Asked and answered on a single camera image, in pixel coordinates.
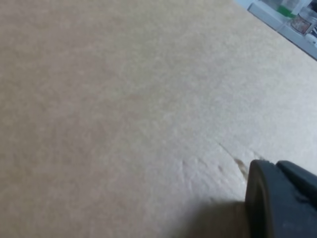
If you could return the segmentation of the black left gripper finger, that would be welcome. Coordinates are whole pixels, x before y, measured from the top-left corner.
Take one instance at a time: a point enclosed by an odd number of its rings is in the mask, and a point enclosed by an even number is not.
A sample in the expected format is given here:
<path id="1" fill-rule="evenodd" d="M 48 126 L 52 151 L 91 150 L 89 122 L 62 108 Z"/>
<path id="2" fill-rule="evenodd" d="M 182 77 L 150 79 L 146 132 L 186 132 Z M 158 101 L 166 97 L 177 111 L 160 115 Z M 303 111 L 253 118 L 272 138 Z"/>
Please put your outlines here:
<path id="1" fill-rule="evenodd" d="M 252 238 L 315 238 L 317 177 L 290 161 L 253 160 L 245 207 Z"/>

